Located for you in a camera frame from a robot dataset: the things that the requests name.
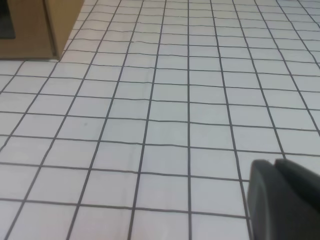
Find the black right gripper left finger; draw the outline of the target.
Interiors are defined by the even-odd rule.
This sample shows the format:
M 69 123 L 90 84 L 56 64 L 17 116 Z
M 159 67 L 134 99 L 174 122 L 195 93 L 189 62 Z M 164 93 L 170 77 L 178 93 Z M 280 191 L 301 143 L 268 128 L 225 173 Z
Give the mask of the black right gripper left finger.
M 251 232 L 255 240 L 270 240 L 271 214 L 270 196 L 276 176 L 273 165 L 262 159 L 251 164 L 247 193 Z

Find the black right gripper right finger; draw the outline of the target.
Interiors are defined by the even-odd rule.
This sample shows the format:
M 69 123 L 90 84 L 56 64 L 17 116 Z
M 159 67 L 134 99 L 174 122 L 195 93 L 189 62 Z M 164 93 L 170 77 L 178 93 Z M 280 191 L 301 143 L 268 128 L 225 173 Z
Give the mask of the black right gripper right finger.
M 285 240 L 318 240 L 320 238 L 320 176 L 288 159 L 274 164 L 284 178 L 286 193 L 281 234 Z

